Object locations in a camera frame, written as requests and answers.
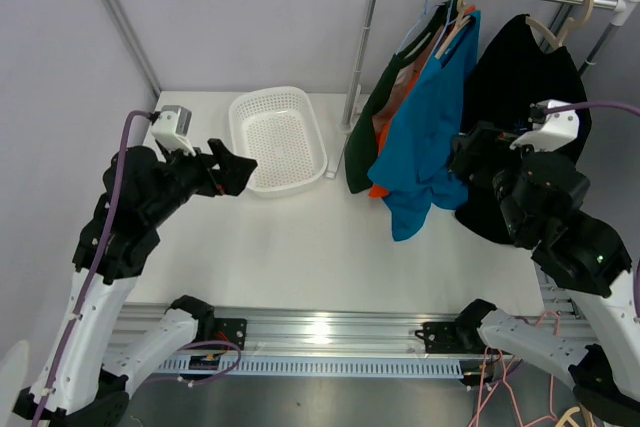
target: gray wall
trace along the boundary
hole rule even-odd
[[[582,61],[608,22],[608,13],[592,20],[567,42]],[[590,100],[621,100],[640,106],[640,9],[602,51],[583,81]],[[640,119],[613,110],[592,110],[593,130],[579,170],[591,179],[585,210],[618,230],[631,257],[640,254]]]
[[[166,90],[295,85],[345,92],[365,0],[121,0]],[[363,83],[371,89],[423,0],[378,0]],[[555,5],[473,0],[486,44],[513,15]]]
[[[153,99],[100,0],[0,0],[0,11],[0,357],[29,339],[31,382],[126,113]]]

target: teal shirt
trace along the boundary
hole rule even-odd
[[[393,117],[387,142],[369,169],[369,178],[390,193],[394,240],[418,232],[431,203],[456,209],[467,187],[446,168],[451,137],[460,132],[464,81],[478,56],[480,12],[458,33],[440,59],[432,55],[420,78]]]

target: laundry basket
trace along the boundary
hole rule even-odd
[[[327,168],[309,96],[295,87],[274,87],[238,97],[229,107],[234,153],[258,161],[247,188],[262,197],[309,189]]]

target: white table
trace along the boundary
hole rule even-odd
[[[163,92],[158,108],[193,112],[194,146],[206,151],[213,137],[231,149],[227,112],[238,95]],[[310,98],[329,150],[345,96]],[[154,146],[150,134],[145,144]],[[128,302],[186,293],[224,307],[457,314],[483,298],[512,314],[543,309],[529,252],[492,244],[435,206],[417,235],[393,242],[387,207],[350,194],[344,170],[280,199],[193,197],[159,234]]]

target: clothes rack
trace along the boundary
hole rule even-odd
[[[548,2],[556,2],[561,4],[582,5],[583,0],[544,0]],[[595,58],[605,44],[611,39],[614,32],[616,32],[627,21],[636,5],[640,0],[595,0],[594,8],[609,10],[613,12],[611,20],[604,29],[602,35],[598,38],[595,45],[587,55],[587,58],[583,62],[579,69],[580,75],[584,74],[590,66],[595,65]],[[373,11],[375,9],[376,0],[367,0],[365,7],[364,21],[360,32],[360,41],[358,43],[358,50],[356,52],[356,58],[354,61],[353,72],[351,73],[351,79],[349,81],[349,88],[347,90],[347,98],[345,100],[344,110],[342,112],[342,120],[338,126],[337,141],[335,149],[331,152],[329,164],[327,166],[326,175],[329,178],[334,178],[342,159],[342,153],[344,146],[351,131],[351,119],[353,116],[353,110],[360,92],[360,74],[362,72],[362,64],[364,61],[364,54],[367,48],[367,40],[369,38],[369,31],[371,29],[371,21],[373,19]]]

